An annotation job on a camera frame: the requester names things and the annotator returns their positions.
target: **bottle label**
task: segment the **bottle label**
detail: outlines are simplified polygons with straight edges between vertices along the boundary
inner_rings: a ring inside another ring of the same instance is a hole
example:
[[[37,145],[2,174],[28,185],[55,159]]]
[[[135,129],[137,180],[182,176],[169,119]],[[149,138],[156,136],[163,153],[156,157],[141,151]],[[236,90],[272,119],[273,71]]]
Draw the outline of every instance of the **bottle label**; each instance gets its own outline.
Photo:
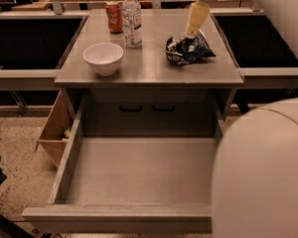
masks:
[[[141,11],[135,13],[123,13],[123,28],[125,43],[129,47],[141,45]]]

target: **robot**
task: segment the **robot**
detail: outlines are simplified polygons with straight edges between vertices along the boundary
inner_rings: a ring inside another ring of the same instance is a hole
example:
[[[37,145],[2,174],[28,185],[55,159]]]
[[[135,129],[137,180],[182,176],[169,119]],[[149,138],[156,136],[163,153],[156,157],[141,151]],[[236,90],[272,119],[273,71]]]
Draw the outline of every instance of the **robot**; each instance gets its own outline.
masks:
[[[194,38],[216,0],[190,10]],[[298,58],[298,0],[257,0]],[[223,135],[214,165],[215,238],[298,238],[298,98],[264,105]]]

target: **white bowl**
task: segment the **white bowl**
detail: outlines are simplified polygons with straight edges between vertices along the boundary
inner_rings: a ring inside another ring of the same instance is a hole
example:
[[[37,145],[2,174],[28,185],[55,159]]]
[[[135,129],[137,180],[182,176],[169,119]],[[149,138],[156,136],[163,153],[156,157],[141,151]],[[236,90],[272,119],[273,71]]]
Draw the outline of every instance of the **white bowl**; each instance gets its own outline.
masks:
[[[100,43],[88,47],[82,56],[94,72],[112,75],[120,68],[123,49],[117,44]]]

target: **gray countertop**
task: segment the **gray countertop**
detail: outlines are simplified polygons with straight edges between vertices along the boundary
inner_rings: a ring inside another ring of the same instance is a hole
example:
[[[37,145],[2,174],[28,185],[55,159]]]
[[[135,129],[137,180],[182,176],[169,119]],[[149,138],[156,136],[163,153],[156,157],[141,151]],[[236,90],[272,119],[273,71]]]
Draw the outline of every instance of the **gray countertop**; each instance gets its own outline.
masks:
[[[234,87],[243,84],[227,48],[209,16],[202,31],[217,55],[184,66],[171,64],[165,54],[168,38],[183,38],[189,11],[142,10],[142,48],[126,48],[123,34],[110,34],[104,9],[92,10],[74,47],[58,74],[56,87]],[[97,43],[112,42],[124,48],[121,68],[111,76],[95,74],[83,60],[84,50]]]

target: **cabinet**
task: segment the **cabinet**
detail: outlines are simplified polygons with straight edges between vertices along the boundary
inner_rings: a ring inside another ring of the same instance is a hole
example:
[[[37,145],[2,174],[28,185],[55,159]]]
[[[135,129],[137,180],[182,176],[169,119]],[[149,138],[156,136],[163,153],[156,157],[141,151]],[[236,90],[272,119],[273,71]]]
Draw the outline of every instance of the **cabinet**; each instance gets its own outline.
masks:
[[[217,138],[243,79],[211,17],[213,59],[174,66],[167,38],[184,35],[187,10],[144,10],[143,46],[124,47],[93,10],[55,81],[74,118],[46,207],[23,216],[46,232],[210,233]],[[94,74],[90,45],[124,48],[120,70]]]

